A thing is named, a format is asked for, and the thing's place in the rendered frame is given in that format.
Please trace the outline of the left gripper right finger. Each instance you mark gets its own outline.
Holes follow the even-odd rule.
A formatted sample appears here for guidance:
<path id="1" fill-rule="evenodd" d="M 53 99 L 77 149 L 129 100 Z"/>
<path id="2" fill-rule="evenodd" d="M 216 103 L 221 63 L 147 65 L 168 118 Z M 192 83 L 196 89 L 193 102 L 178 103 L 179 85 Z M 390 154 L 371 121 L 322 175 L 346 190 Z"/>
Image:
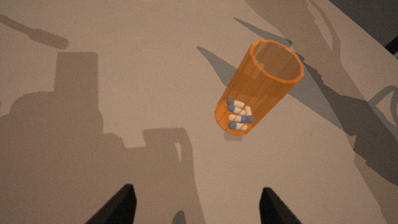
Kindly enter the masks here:
<path id="1" fill-rule="evenodd" d="M 302 224 L 270 187 L 262 190 L 259 211 L 261 224 Z"/>

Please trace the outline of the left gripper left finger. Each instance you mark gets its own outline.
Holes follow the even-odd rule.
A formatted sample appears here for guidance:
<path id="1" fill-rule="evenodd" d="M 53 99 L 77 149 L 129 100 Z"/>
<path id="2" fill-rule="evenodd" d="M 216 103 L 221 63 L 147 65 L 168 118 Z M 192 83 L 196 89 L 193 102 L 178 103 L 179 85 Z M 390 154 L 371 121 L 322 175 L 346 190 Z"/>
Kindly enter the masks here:
<path id="1" fill-rule="evenodd" d="M 126 184 L 85 224 L 133 224 L 136 205 L 134 187 Z"/>

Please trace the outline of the orange pill bottle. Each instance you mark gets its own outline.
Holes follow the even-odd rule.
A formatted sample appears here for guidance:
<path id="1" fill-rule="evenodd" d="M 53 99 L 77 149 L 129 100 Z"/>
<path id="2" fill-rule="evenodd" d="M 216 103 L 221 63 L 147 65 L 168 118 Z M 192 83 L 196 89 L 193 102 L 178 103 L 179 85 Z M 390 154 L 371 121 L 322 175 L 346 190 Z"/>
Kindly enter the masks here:
<path id="1" fill-rule="evenodd" d="M 252 43 L 215 108 L 218 126 L 233 136 L 247 134 L 303 77 L 288 47 L 266 39 Z"/>

